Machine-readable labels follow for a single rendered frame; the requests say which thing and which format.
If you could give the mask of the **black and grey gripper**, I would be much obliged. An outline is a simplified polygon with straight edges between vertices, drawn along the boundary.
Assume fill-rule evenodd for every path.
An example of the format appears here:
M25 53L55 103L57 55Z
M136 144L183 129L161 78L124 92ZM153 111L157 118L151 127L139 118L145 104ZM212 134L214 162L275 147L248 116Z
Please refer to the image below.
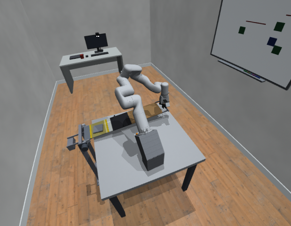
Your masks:
M162 108L163 109L164 109L164 103L165 103L163 100L165 100L165 99L169 102L169 95L166 96L166 97L160 95L160 97L159 97L159 104L162 105Z

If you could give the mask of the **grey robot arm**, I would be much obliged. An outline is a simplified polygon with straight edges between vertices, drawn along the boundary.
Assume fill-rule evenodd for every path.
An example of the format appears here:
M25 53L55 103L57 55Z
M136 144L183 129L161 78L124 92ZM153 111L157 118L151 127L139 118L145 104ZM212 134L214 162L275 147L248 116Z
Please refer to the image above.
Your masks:
M130 84L128 78L143 84L148 90L154 93L160 93L161 96L168 96L167 82L150 82L147 76L141 74L142 68L138 65L124 65L120 75L117 77L117 82L121 87L115 88L115 96L122 107L122 109L133 109L133 116L139 133L137 135L143 135L151 132L143 106L142 99L139 95L134 95L134 89Z

